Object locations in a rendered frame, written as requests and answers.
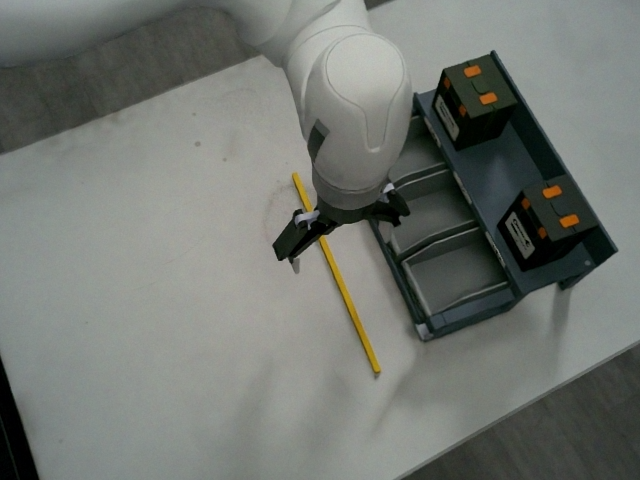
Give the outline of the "dark grey bin rack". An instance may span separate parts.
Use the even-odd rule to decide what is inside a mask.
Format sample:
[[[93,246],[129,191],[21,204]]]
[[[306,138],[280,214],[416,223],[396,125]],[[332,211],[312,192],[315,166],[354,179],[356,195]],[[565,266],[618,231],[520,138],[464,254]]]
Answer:
[[[411,118],[423,116],[512,286],[425,323],[402,278],[402,261],[392,258],[375,220],[368,220],[424,343],[508,312],[530,292],[556,282],[562,291],[571,288],[619,251],[494,49],[490,56],[518,102],[500,137],[456,152],[431,106],[437,88],[414,92]],[[600,225],[564,258],[522,272],[497,224],[522,189],[567,173]]]

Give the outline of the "dark grey tool case with orange latches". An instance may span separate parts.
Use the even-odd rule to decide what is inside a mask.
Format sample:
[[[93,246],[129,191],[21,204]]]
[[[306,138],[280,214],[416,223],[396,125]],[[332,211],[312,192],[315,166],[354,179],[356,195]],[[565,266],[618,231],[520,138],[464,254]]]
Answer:
[[[564,258],[599,225],[567,173],[522,189],[497,227],[526,272]]]

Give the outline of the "grey open bin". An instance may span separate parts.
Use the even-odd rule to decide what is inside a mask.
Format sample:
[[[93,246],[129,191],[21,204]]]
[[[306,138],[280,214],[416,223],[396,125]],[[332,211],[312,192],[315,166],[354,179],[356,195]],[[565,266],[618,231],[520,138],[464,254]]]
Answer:
[[[394,188],[448,168],[422,115],[412,117],[404,146],[388,175]]]
[[[386,242],[396,262],[436,241],[481,226],[449,168],[404,183],[395,190],[411,212],[409,216],[398,217],[401,225],[394,227],[390,241]]]
[[[424,321],[512,285],[481,226],[403,260],[402,278]]]

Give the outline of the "dark green case with orange latches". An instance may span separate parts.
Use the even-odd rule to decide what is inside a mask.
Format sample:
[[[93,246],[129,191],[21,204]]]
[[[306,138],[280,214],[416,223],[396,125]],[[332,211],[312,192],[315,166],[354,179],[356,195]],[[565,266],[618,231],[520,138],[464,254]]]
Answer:
[[[487,54],[443,68],[431,106],[457,152],[500,137],[517,104]]]

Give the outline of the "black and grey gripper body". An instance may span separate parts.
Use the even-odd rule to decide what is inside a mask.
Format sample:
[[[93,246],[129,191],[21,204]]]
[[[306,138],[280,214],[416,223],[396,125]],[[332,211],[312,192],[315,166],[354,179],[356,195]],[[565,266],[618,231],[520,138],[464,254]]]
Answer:
[[[376,202],[377,200],[370,205],[355,210],[343,210],[329,205],[317,194],[317,205],[314,211],[319,210],[320,214],[316,219],[320,223],[329,225],[334,220],[338,223],[352,224],[368,217],[373,211]]]

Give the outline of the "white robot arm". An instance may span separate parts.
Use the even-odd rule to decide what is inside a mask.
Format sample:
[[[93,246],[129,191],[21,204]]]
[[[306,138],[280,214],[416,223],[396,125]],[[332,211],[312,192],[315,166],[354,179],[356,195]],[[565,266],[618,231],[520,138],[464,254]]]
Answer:
[[[194,7],[230,16],[283,69],[322,200],[343,210],[374,203],[413,98],[404,57],[373,33],[363,0],[0,0],[0,69],[64,59]]]

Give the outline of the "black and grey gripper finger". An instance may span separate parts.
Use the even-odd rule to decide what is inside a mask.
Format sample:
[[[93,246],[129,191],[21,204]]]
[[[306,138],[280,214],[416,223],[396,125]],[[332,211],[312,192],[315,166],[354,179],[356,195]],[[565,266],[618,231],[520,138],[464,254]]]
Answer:
[[[300,273],[299,255],[322,235],[329,235],[343,223],[331,222],[328,226],[317,221],[319,210],[304,213],[302,209],[293,212],[288,223],[276,241],[272,244],[278,261],[288,258],[295,274]]]
[[[387,179],[385,190],[379,198],[384,199],[385,202],[377,201],[373,211],[364,220],[372,218],[380,220],[378,229],[386,243],[390,241],[394,227],[401,225],[398,217],[401,215],[403,217],[409,216],[411,212],[390,179]]]

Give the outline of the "yellow bar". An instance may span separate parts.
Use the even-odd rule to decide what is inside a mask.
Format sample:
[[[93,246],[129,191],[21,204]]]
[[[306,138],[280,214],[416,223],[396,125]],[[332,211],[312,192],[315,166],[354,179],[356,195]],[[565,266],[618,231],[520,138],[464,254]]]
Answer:
[[[292,173],[292,178],[294,180],[294,183],[295,183],[295,185],[297,187],[297,190],[299,192],[299,195],[300,195],[300,197],[302,199],[302,202],[303,202],[303,204],[305,206],[305,209],[306,209],[307,213],[308,212],[312,212],[313,211],[312,206],[311,206],[311,204],[309,202],[309,199],[308,199],[308,197],[306,195],[306,192],[305,192],[305,190],[303,188],[303,185],[302,185],[301,180],[300,180],[300,178],[298,176],[298,173],[297,172]],[[378,373],[378,372],[381,371],[381,368],[380,368],[380,366],[378,364],[376,356],[375,356],[375,354],[373,352],[373,349],[372,349],[372,347],[370,345],[370,342],[369,342],[369,340],[367,338],[367,335],[366,335],[366,333],[364,331],[364,328],[363,328],[363,326],[361,324],[361,321],[360,321],[360,319],[358,317],[358,314],[357,314],[357,312],[355,310],[355,307],[354,307],[354,305],[352,303],[350,295],[349,295],[349,293],[347,291],[347,288],[346,288],[346,286],[344,284],[344,281],[343,281],[343,279],[341,277],[341,274],[340,274],[340,272],[338,270],[338,267],[337,267],[337,265],[335,263],[335,260],[334,260],[334,258],[332,256],[332,253],[331,253],[331,251],[329,249],[329,246],[328,246],[328,244],[326,242],[326,239],[325,239],[324,235],[322,235],[318,240],[319,240],[319,242],[321,244],[323,252],[324,252],[324,254],[326,256],[326,259],[327,259],[327,261],[329,263],[331,271],[332,271],[332,273],[334,275],[334,278],[335,278],[335,280],[337,282],[339,290],[340,290],[340,292],[342,294],[342,297],[343,297],[343,299],[345,301],[347,309],[348,309],[348,311],[350,313],[350,316],[351,316],[351,318],[353,320],[353,323],[354,323],[355,328],[356,328],[356,330],[358,332],[358,335],[359,335],[359,337],[361,339],[361,342],[362,342],[363,347],[364,347],[364,349],[366,351],[366,354],[367,354],[367,356],[369,358],[369,361],[370,361],[371,366],[372,366],[372,368],[374,370],[374,373]]]

